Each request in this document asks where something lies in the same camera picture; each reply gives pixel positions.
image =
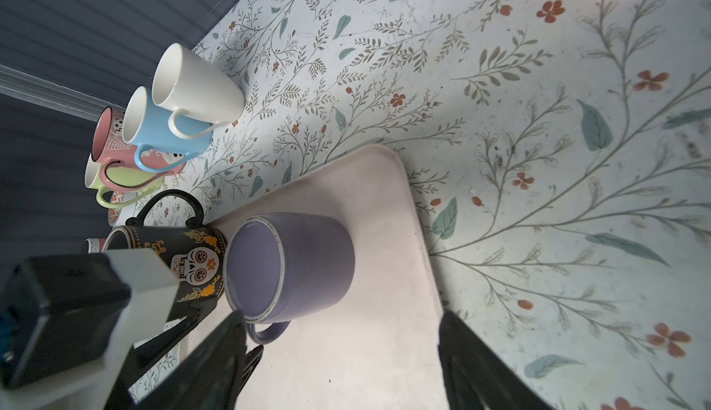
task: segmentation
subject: floral tablecloth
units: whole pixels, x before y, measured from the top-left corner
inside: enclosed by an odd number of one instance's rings
[[[247,100],[166,181],[208,219],[382,143],[444,305],[551,405],[711,408],[711,0],[241,0],[195,51]]]

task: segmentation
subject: purple mug handle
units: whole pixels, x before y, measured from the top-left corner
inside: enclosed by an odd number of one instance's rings
[[[281,334],[287,329],[289,326],[289,323],[291,321],[288,320],[287,322],[277,322],[271,324],[271,326],[267,327],[266,330],[262,331],[257,331],[257,328],[254,327],[253,323],[248,323],[247,324],[247,334],[250,335],[250,338],[257,344],[260,345],[266,345],[268,343],[274,342]]]

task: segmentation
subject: pink cup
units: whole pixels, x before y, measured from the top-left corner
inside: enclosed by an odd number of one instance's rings
[[[129,145],[124,142],[121,137],[121,131],[123,130],[124,124],[124,112],[119,109],[107,107],[101,113],[99,118],[99,123],[96,125],[96,130],[94,131],[94,142],[92,144],[91,157],[94,162],[101,163],[101,171],[99,173],[99,178],[101,183],[105,184],[107,187],[114,191],[121,192],[131,192],[138,191],[153,182],[159,177],[164,175],[175,175],[180,173],[185,166],[185,163],[173,168],[170,171],[164,173],[151,174],[146,173],[147,177],[150,176],[142,184],[137,184],[134,186],[124,186],[122,184],[115,183],[111,181],[109,176],[106,174],[107,169],[110,167],[130,167],[131,169],[141,170],[134,162],[134,154],[136,153],[136,146]],[[180,160],[182,154],[171,154],[165,153],[159,150],[147,151],[146,156],[141,155],[143,162],[148,167],[165,167]]]

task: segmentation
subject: dark corrugated wall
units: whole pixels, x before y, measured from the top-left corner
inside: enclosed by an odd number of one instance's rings
[[[84,186],[96,123],[0,95],[2,263],[78,253],[111,231]]]
[[[238,0],[0,0],[0,64],[126,106]]]

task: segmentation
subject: white tray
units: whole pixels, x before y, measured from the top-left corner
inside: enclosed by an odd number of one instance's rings
[[[353,240],[355,275],[341,302],[292,321],[264,347],[236,408],[448,408],[437,353],[443,310],[397,154],[365,146],[210,226],[229,239],[248,217],[274,211],[338,219]],[[183,341],[187,351],[229,312],[222,297]]]

